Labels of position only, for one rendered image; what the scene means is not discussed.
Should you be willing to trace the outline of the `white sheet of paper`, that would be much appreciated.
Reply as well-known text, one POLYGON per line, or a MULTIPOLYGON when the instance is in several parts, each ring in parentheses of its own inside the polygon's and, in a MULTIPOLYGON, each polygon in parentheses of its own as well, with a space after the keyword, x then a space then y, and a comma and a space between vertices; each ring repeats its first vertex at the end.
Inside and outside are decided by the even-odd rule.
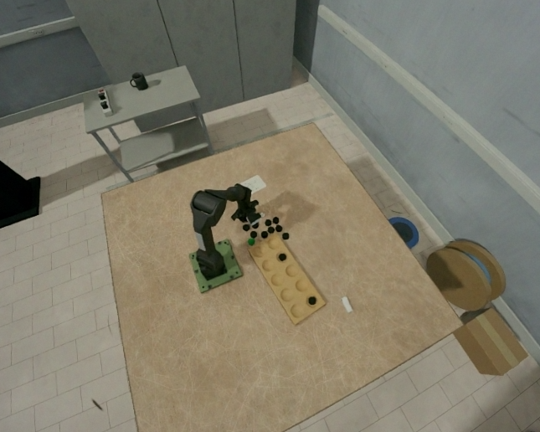
POLYGON ((245 182, 241 183, 241 185, 246 186, 247 188, 251 189, 252 190, 251 194, 266 187, 265 183, 262 181, 259 175, 256 175, 246 180, 245 182))

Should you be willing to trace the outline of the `tan tray with round pockets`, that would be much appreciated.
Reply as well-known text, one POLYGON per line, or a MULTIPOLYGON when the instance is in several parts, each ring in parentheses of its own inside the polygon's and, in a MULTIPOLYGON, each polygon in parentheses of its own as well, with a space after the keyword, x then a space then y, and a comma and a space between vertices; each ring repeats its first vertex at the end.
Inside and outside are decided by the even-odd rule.
POLYGON ((294 326, 326 305, 277 233, 248 248, 294 326), (285 254, 285 260, 279 255, 285 254), (311 305, 310 297, 316 298, 311 305))

